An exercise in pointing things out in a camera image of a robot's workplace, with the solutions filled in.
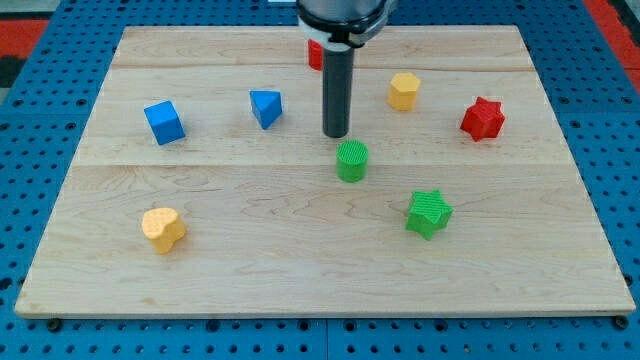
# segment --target green star-shaped block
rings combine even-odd
[[[415,190],[409,204],[406,229],[429,240],[436,230],[447,227],[451,214],[453,208],[444,201],[440,190],[429,193]]]

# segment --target blue pegboard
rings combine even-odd
[[[295,25],[266,0],[63,0],[0,108],[0,358],[640,358],[628,318],[26,321],[13,312],[126,25]],[[394,25],[516,24],[634,298],[640,99],[577,0],[400,0]]]

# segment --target green cylinder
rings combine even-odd
[[[347,140],[338,146],[336,173],[345,182],[358,182],[367,174],[369,150],[358,140]]]

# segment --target green block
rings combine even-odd
[[[358,140],[347,140],[338,146],[336,173],[346,182],[358,182],[367,174],[369,150]]]
[[[447,227],[453,208],[442,198],[440,190],[429,193],[415,190],[409,204],[406,229],[416,231],[430,240],[436,230]]]

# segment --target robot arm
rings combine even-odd
[[[322,44],[322,128],[325,135],[349,132],[354,49],[387,24],[397,0],[297,0],[302,30]]]

